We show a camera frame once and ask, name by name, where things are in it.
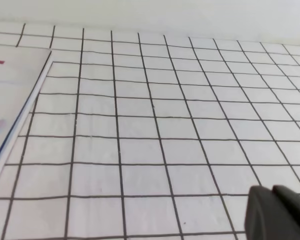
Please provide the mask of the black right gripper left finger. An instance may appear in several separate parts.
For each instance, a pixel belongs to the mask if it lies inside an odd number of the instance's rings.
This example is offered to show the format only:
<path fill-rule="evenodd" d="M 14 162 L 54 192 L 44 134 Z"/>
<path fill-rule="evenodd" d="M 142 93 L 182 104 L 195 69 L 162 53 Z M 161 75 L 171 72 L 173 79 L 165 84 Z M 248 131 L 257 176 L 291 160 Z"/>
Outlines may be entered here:
<path fill-rule="evenodd" d="M 300 240 L 300 226 L 280 199 L 263 186 L 252 186 L 245 214 L 248 240 Z"/>

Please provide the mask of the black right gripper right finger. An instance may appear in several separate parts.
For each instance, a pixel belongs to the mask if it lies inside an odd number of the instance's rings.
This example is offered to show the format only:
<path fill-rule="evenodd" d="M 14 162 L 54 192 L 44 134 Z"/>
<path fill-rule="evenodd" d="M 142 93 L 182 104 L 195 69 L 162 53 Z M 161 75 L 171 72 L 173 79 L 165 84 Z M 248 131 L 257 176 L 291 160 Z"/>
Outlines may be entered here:
<path fill-rule="evenodd" d="M 279 198 L 287 211 L 300 226 L 300 195 L 283 185 L 274 185 L 272 192 Z"/>

